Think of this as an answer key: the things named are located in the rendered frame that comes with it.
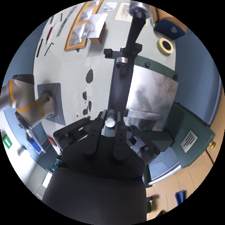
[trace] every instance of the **brass knob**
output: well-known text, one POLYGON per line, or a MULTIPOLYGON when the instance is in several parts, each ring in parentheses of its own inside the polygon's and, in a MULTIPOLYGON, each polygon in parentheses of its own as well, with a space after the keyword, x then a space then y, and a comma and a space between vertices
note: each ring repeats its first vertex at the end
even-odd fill
POLYGON ((216 143, 215 143, 214 141, 211 141, 211 142, 210 142, 210 146, 211 146, 211 148, 213 149, 213 148, 216 146, 216 143))

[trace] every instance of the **wooden frame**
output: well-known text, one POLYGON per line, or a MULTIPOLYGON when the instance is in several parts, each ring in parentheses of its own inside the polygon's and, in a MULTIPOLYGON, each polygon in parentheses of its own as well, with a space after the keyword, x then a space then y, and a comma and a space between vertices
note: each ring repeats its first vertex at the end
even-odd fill
POLYGON ((76 25, 80 25, 80 24, 83 24, 83 23, 87 24, 88 20, 83 20, 83 21, 79 22, 79 19, 80 19, 81 14, 82 14, 84 9, 86 9, 86 8, 94 8, 92 14, 96 14, 98 12, 98 9, 100 8, 100 6, 101 6, 103 1, 104 0, 100 0, 99 4, 97 6, 89 6, 89 7, 88 7, 88 5, 89 5, 89 3, 91 1, 87 1, 87 2, 84 3, 84 5, 82 6, 80 12, 77 14, 77 16, 74 19, 74 22, 73 22, 73 24, 72 24, 72 26, 70 28, 70 31, 69 31, 69 34, 67 36, 67 40, 66 40, 66 43, 65 43, 65 47, 64 47, 65 51, 69 51, 69 50, 73 50, 73 49, 77 49, 77 48, 85 48, 86 47, 86 44, 87 44, 87 41, 88 41, 87 38, 86 39, 82 39, 81 43, 79 43, 79 44, 69 46, 70 39, 72 37, 74 27, 76 25))

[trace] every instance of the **red object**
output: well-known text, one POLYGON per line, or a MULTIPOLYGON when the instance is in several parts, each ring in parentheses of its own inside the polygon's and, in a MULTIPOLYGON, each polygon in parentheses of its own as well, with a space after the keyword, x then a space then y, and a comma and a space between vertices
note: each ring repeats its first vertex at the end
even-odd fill
POLYGON ((55 143, 55 141, 51 137, 48 137, 48 140, 50 141, 50 143, 52 145, 57 146, 57 144, 55 143))
POLYGON ((50 28, 50 30, 49 30, 49 32, 48 32, 48 36, 47 36, 46 40, 49 38, 49 35, 50 35, 50 33, 51 33, 52 29, 53 29, 53 27, 51 27, 51 28, 50 28))

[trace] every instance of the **yellow tape roll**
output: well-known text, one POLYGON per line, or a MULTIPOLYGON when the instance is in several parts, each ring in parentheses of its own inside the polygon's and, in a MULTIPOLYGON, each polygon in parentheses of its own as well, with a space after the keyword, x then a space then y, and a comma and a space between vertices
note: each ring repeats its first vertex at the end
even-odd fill
POLYGON ((169 55, 173 52, 172 44, 165 38, 161 38, 157 41, 157 47, 159 51, 165 55, 169 55))

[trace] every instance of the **screwdriver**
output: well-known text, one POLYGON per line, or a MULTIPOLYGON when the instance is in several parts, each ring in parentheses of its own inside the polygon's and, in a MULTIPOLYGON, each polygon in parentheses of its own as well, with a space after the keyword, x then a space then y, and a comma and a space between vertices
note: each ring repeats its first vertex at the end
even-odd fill
POLYGON ((51 27, 50 30, 49 30, 49 32, 48 32, 48 36, 47 36, 47 38, 46 38, 46 44, 47 44, 47 41, 48 41, 48 38, 49 38, 49 35, 50 35, 52 29, 53 29, 53 27, 51 27))

